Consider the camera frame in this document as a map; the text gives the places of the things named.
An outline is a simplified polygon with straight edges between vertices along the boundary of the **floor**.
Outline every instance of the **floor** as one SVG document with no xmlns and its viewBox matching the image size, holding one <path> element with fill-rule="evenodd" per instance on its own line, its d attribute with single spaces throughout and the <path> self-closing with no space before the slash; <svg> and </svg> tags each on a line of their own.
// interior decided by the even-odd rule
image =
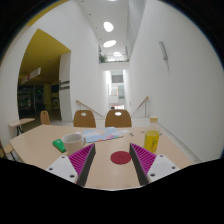
<svg viewBox="0 0 224 224">
<path fill-rule="evenodd" d="M 58 126 L 71 126 L 73 127 L 72 122 L 63 122 L 61 121 L 60 113 L 57 111 L 49 112 L 50 122 L 51 125 L 58 125 Z M 149 118 L 132 118 L 132 127 L 144 127 L 147 126 L 149 123 Z M 37 126 L 41 125 L 39 113 L 35 115 L 35 121 L 29 122 L 27 124 L 22 125 L 22 130 L 24 132 L 29 131 Z M 97 119 L 96 120 L 96 128 L 103 128 L 105 127 L 105 119 Z M 192 161 L 193 164 L 200 163 L 199 161 L 191 152 L 190 150 L 181 143 L 175 136 L 173 136 L 169 131 L 161 127 L 161 132 L 165 133 L 170 137 L 170 139 L 177 145 L 179 148 L 185 153 L 185 155 Z M 12 152 L 13 156 L 17 160 L 17 162 L 22 162 L 15 151 Z M 7 154 L 9 160 L 13 160 L 11 154 Z"/>
</svg>

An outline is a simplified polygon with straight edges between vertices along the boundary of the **green object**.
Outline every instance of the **green object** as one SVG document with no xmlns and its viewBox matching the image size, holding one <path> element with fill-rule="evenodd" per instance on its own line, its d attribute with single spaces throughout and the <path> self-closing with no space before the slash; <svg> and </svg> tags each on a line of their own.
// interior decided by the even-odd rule
<svg viewBox="0 0 224 224">
<path fill-rule="evenodd" d="M 61 139 L 57 139 L 57 140 L 53 141 L 52 143 L 60 152 L 66 151 L 65 146 L 64 146 L 63 142 L 61 141 Z"/>
<path fill-rule="evenodd" d="M 99 62 L 100 63 L 106 63 L 107 62 L 107 56 L 99 54 Z"/>
</svg>

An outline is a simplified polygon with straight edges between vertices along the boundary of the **paper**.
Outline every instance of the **paper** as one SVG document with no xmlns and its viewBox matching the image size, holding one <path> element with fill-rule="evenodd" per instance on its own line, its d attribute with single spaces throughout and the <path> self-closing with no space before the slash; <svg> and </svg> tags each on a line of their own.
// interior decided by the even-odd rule
<svg viewBox="0 0 224 224">
<path fill-rule="evenodd" d="M 122 130 L 120 131 L 122 134 L 125 134 L 125 133 L 128 133 L 129 131 L 128 130 Z"/>
<path fill-rule="evenodd" d="M 114 127 L 87 129 L 83 132 L 86 142 L 99 142 L 109 139 L 120 138 L 123 135 Z"/>
</svg>

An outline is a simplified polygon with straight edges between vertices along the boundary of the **white wall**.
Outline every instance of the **white wall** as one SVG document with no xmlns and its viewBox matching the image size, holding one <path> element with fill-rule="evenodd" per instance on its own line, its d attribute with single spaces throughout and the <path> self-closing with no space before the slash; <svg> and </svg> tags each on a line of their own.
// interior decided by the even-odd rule
<svg viewBox="0 0 224 224">
<path fill-rule="evenodd" d="M 125 105 L 125 99 L 118 99 L 118 105 Z"/>
<path fill-rule="evenodd" d="M 102 72 L 103 75 L 106 76 L 106 83 L 107 83 L 107 88 L 108 88 L 108 95 L 111 95 L 111 86 L 112 86 L 112 78 L 111 78 L 111 72 L 110 71 L 104 71 Z"/>
<path fill-rule="evenodd" d="M 170 71 L 159 41 L 164 42 Z M 125 80 L 132 91 L 126 95 L 132 102 L 128 108 L 134 111 L 149 96 L 150 115 L 157 115 L 203 161 L 220 158 L 224 74 L 208 39 L 187 17 L 167 4 L 146 1 Z"/>
<path fill-rule="evenodd" d="M 59 80 L 61 82 L 70 81 L 71 52 L 62 54 L 60 58 Z M 59 89 L 60 110 L 62 121 L 73 121 L 70 89 Z"/>
<path fill-rule="evenodd" d="M 108 111 L 106 79 L 99 70 L 96 36 L 76 1 L 68 1 L 48 12 L 31 27 L 25 27 L 12 42 L 1 65 L 0 138 L 3 146 L 15 137 L 8 123 L 17 120 L 17 82 L 21 61 L 37 29 L 48 33 L 71 50 L 70 94 L 74 115 L 76 100 L 106 114 Z"/>
<path fill-rule="evenodd" d="M 149 117 L 150 116 L 149 109 L 150 109 L 149 102 L 146 101 L 137 110 L 135 108 L 135 110 L 130 113 L 131 118 L 143 118 L 143 117 L 145 118 L 145 117 Z"/>
<path fill-rule="evenodd" d="M 108 96 L 108 102 L 111 104 L 117 104 L 118 103 L 118 96 Z"/>
<path fill-rule="evenodd" d="M 123 78 L 124 78 L 124 98 L 125 98 L 125 109 L 131 113 L 131 93 L 132 93 L 132 82 L 131 76 L 128 70 L 123 70 Z"/>
<path fill-rule="evenodd" d="M 110 63 L 101 63 L 101 71 L 117 71 L 124 70 L 129 68 L 129 62 L 110 62 Z"/>
</svg>

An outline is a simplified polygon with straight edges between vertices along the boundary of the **bottle cap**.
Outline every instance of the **bottle cap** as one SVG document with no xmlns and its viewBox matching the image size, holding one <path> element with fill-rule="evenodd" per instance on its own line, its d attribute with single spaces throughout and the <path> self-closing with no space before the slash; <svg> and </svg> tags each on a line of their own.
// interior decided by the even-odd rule
<svg viewBox="0 0 224 224">
<path fill-rule="evenodd" d="M 157 122 L 157 121 L 158 121 L 158 117 L 150 116 L 150 122 Z"/>
</svg>

